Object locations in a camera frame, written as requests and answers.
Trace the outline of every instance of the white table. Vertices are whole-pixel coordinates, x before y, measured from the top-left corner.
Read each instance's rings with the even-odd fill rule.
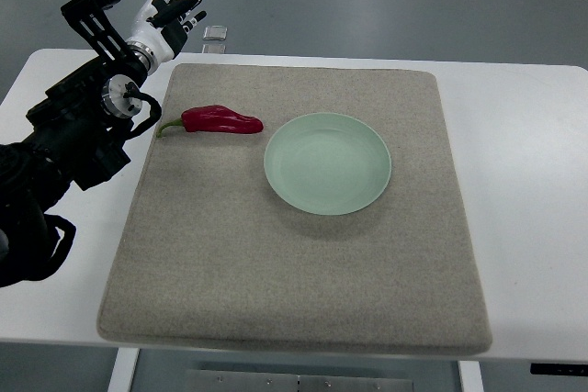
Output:
[[[94,56],[35,52],[0,106],[0,143],[31,132],[26,112]],[[576,67],[181,54],[142,90],[163,99],[178,63],[400,68],[437,78],[492,326],[478,360],[588,362],[588,73]],[[53,208],[77,227],[58,273],[0,289],[0,341],[112,345],[96,315],[149,146]]]

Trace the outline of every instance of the plate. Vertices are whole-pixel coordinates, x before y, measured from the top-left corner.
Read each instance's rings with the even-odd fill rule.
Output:
[[[267,181],[292,206],[344,215],[374,202],[388,185],[390,152],[370,126],[342,114],[294,118],[272,136],[264,157]]]

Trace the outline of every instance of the robotic hand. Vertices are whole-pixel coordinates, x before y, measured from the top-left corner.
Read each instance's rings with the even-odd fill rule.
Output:
[[[184,47],[187,34],[206,16],[191,12],[202,0],[147,0],[131,27],[127,44],[147,61],[149,74],[172,60]]]
[[[54,274],[74,242],[75,226],[45,212],[72,181],[82,190],[109,180],[130,158],[124,143],[161,116],[140,92],[147,76],[183,48],[206,13],[202,0],[148,0],[125,41],[104,11],[119,0],[72,0],[62,7],[70,26],[98,56],[47,90],[27,113],[33,133],[0,145],[0,286]],[[145,101],[150,116],[133,129]]]

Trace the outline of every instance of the small metal object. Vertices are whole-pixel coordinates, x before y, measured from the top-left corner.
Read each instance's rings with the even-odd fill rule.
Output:
[[[131,118],[141,111],[139,98],[125,96],[127,84],[134,83],[128,76],[117,74],[106,82],[102,88],[102,106],[118,118]]]
[[[204,28],[204,40],[225,40],[227,38],[227,27],[218,25]]]
[[[224,54],[224,50],[224,45],[209,45],[208,43],[202,45],[203,54]]]

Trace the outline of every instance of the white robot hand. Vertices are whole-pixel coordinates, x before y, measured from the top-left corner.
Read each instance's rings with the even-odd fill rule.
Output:
[[[202,0],[147,0],[131,27],[127,44],[139,56],[149,75],[172,60],[184,47],[187,34],[206,16],[192,11]]]

